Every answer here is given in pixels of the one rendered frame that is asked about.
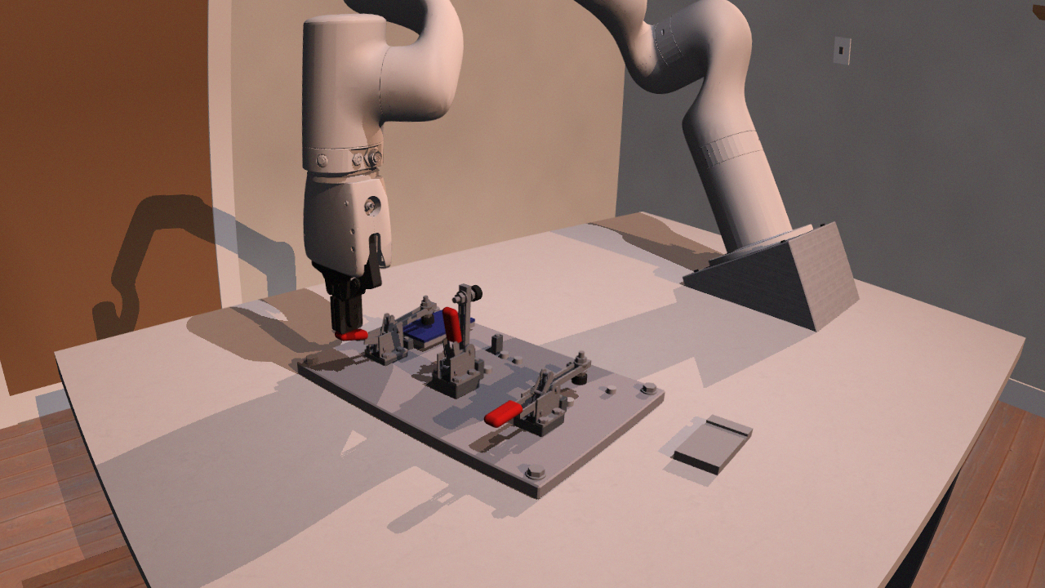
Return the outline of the blue plate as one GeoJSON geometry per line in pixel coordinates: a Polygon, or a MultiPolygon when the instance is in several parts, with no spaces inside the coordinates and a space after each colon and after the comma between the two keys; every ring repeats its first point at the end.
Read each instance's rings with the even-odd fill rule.
{"type": "Polygon", "coordinates": [[[442,311],[434,312],[433,315],[434,324],[432,325],[422,325],[420,317],[414,323],[409,323],[407,327],[402,328],[403,337],[410,337],[413,339],[413,344],[423,347],[423,349],[447,338],[442,311]]]}

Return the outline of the grey toggle clamp with red handle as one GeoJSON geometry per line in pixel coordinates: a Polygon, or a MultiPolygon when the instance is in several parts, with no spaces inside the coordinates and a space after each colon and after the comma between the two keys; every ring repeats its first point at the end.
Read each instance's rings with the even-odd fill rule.
{"type": "Polygon", "coordinates": [[[474,369],[475,347],[469,343],[469,333],[471,302],[481,298],[482,289],[477,284],[459,284],[459,291],[452,298],[458,311],[449,306],[442,310],[447,338],[442,340],[444,351],[437,353],[437,367],[432,372],[433,390],[454,399],[480,389],[480,372],[474,369]],[[452,347],[449,342],[454,342],[452,347]]]}

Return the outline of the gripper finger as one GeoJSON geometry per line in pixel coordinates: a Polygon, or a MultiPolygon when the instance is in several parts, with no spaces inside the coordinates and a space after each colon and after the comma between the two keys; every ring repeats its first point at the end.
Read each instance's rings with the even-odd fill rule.
{"type": "Polygon", "coordinates": [[[331,271],[325,265],[318,265],[311,261],[311,265],[316,271],[323,274],[325,279],[327,293],[330,296],[330,313],[331,313],[331,325],[332,330],[336,331],[336,298],[340,298],[340,272],[331,271]]]}
{"type": "Polygon", "coordinates": [[[376,289],[382,284],[374,234],[369,237],[369,253],[368,263],[363,265],[361,278],[352,279],[351,276],[340,273],[340,298],[336,298],[336,331],[342,332],[342,334],[358,330],[363,324],[361,320],[362,293],[365,293],[366,289],[376,289]]]}

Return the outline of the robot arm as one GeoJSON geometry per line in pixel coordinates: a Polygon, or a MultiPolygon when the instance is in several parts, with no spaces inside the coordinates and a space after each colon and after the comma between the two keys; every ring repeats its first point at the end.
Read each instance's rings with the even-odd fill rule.
{"type": "MultiPolygon", "coordinates": [[[[611,31],[643,90],[667,94],[703,78],[682,127],[727,249],[709,265],[813,231],[812,224],[791,228],[749,116],[745,78],[753,36],[736,5],[700,0],[650,25],[643,22],[647,0],[574,1],[611,31]]],[[[447,114],[463,57],[449,0],[344,3],[359,14],[311,16],[303,25],[302,165],[322,177],[357,177],[382,165],[385,122],[432,122],[447,114]],[[388,46],[387,21],[419,37],[388,46]]]]}

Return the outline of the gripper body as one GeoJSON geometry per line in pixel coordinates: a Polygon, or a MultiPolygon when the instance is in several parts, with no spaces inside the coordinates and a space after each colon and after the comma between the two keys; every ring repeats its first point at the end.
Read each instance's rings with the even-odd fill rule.
{"type": "Polygon", "coordinates": [[[378,263],[385,265],[380,269],[389,268],[389,205],[379,174],[378,167],[357,177],[322,177],[307,171],[304,249],[314,263],[361,278],[370,254],[369,237],[374,234],[378,263]]]}

